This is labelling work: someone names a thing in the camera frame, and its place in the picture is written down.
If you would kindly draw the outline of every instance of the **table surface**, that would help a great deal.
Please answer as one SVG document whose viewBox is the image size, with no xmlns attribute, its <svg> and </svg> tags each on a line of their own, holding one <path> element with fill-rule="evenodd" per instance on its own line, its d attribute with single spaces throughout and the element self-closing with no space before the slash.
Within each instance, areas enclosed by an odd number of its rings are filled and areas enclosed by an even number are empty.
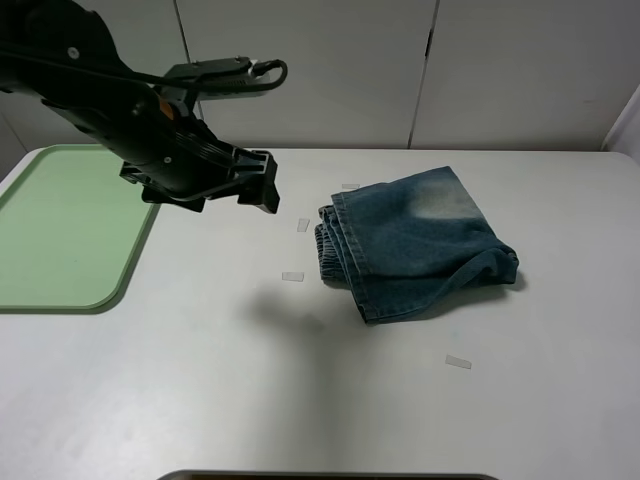
<svg viewBox="0 0 640 480">
<path fill-rule="evenodd" d="M 0 316 L 1 478 L 640 477 L 638 165 L 613 153 L 272 151 L 276 216 L 233 199 L 200 215 L 163 206 L 113 310 Z M 444 165 L 517 250 L 521 276 L 454 295 L 430 319 L 367 327 L 349 292 L 319 279 L 317 209 L 343 183 Z"/>
</svg>

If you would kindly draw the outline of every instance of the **tape piece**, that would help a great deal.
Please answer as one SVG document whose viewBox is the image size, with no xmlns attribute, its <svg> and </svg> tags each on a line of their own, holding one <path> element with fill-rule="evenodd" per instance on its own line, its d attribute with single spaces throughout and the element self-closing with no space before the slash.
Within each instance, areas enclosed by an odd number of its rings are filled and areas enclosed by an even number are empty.
<svg viewBox="0 0 640 480">
<path fill-rule="evenodd" d="M 298 220 L 298 232 L 306 232 L 307 228 L 309 228 L 310 220 L 308 218 L 301 218 Z"/>
<path fill-rule="evenodd" d="M 463 360 L 458 357 L 452 357 L 451 355 L 447 355 L 447 359 L 444 361 L 449 365 L 453 365 L 454 367 L 467 368 L 471 370 L 471 362 L 468 360 Z"/>
<path fill-rule="evenodd" d="M 282 272 L 282 279 L 285 282 L 302 282 L 304 280 L 304 272 Z"/>
</svg>

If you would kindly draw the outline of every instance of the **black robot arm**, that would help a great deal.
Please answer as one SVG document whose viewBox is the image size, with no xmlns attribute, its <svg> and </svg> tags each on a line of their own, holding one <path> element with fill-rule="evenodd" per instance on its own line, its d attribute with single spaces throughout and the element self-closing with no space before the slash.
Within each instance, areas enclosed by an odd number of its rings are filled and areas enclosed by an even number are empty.
<svg viewBox="0 0 640 480">
<path fill-rule="evenodd" d="M 281 71 L 275 81 L 273 69 Z M 286 76 L 280 60 L 246 57 L 140 74 L 120 60 L 97 13 L 72 0 L 0 0 L 0 90 L 41 97 L 120 156 L 120 176 L 144 185 L 145 202 L 201 212 L 205 200 L 238 195 L 238 203 L 275 213 L 271 154 L 218 140 L 193 108 L 197 100 L 264 94 Z"/>
</svg>

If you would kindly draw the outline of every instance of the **blue jeans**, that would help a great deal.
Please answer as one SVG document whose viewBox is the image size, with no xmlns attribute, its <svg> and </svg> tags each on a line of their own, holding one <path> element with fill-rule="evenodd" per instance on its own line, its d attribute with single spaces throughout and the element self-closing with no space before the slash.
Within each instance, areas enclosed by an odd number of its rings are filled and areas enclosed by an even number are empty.
<svg viewBox="0 0 640 480">
<path fill-rule="evenodd" d="M 320 275 L 366 323 L 407 320 L 467 287 L 514 283 L 518 258 L 451 168 L 331 196 L 315 229 Z"/>
</svg>

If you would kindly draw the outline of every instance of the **green tray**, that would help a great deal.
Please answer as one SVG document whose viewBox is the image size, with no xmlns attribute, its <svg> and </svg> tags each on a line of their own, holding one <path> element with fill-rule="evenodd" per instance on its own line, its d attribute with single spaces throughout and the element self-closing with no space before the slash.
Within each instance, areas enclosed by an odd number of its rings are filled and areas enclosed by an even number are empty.
<svg viewBox="0 0 640 480">
<path fill-rule="evenodd" d="M 0 197 L 0 313 L 97 313 L 124 295 L 158 207 L 101 146 L 59 145 Z"/>
</svg>

